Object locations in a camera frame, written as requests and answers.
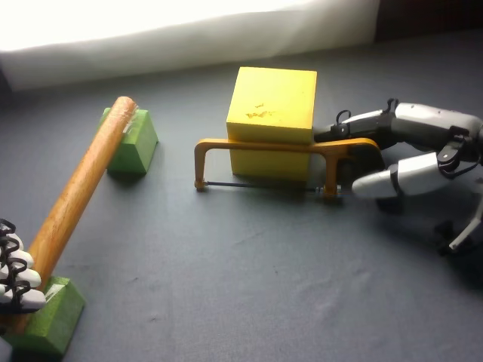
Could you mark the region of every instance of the bright light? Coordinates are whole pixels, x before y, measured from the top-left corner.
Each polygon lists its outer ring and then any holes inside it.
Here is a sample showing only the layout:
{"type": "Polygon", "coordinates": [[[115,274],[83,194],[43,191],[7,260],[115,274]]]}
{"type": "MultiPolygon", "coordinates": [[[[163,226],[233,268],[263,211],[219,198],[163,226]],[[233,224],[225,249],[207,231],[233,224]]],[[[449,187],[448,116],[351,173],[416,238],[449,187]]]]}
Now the bright light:
{"type": "Polygon", "coordinates": [[[0,51],[111,38],[230,14],[274,11],[310,0],[42,0],[2,3],[0,51]]]}

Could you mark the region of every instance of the green block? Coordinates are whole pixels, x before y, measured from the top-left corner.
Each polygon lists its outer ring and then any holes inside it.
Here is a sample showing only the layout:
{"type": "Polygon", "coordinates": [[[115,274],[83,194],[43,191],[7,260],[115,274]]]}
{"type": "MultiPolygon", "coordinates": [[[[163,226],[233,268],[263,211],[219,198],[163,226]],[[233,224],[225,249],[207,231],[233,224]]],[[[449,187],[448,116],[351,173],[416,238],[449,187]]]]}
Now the green block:
{"type": "Polygon", "coordinates": [[[51,277],[45,290],[47,304],[32,314],[24,334],[5,334],[2,338],[14,350],[60,357],[69,345],[85,300],[67,278],[51,277]]]}
{"type": "MultiPolygon", "coordinates": [[[[99,125],[104,122],[110,110],[110,108],[104,110],[99,125]]],[[[158,136],[152,126],[149,112],[138,109],[107,170],[146,174],[156,143],[158,143],[158,136]]]]}

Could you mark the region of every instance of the wooden rod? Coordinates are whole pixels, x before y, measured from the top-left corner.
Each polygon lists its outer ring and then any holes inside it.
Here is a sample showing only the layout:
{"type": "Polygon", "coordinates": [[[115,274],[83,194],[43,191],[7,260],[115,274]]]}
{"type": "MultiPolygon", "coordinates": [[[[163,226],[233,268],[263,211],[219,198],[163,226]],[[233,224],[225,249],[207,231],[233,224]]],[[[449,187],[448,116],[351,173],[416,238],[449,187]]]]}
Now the wooden rod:
{"type": "MultiPolygon", "coordinates": [[[[32,269],[42,278],[42,284],[37,289],[45,288],[82,212],[122,141],[124,129],[136,108],[136,103],[128,97],[119,97],[115,101],[65,189],[38,230],[29,248],[34,259],[32,269]]],[[[8,329],[14,333],[22,333],[28,322],[28,315],[14,316],[11,320],[11,328],[8,329]]]]}

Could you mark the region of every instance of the yellow cube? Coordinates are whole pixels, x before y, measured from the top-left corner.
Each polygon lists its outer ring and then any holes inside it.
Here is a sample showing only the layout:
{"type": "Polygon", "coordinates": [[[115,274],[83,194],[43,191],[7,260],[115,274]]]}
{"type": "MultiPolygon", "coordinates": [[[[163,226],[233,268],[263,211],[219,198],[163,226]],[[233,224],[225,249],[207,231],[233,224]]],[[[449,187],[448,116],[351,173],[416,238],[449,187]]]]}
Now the yellow cube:
{"type": "MultiPolygon", "coordinates": [[[[312,142],[317,72],[241,67],[226,119],[228,138],[245,142],[312,142]]],[[[232,172],[241,176],[306,181],[309,155],[230,151],[232,172]]]]}

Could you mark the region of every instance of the gray fabric surface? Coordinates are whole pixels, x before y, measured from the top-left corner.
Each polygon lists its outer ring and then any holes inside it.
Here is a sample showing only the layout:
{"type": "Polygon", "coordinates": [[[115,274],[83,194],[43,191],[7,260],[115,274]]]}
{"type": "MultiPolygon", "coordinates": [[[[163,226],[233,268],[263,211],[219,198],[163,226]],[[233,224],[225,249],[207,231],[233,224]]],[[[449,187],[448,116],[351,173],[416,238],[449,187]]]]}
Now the gray fabric surface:
{"type": "MultiPolygon", "coordinates": [[[[316,125],[388,97],[483,117],[482,45],[464,32],[244,65],[317,70],[316,125]]],[[[482,360],[483,253],[444,259],[429,242],[437,222],[471,216],[481,170],[402,216],[354,198],[196,193],[193,147],[225,137],[238,66],[39,90],[0,111],[0,215],[27,246],[117,96],[151,112],[161,141],[146,177],[102,178],[56,267],[88,301],[64,360],[482,360]]],[[[206,178],[231,179],[228,152],[208,154],[206,178]]]]}

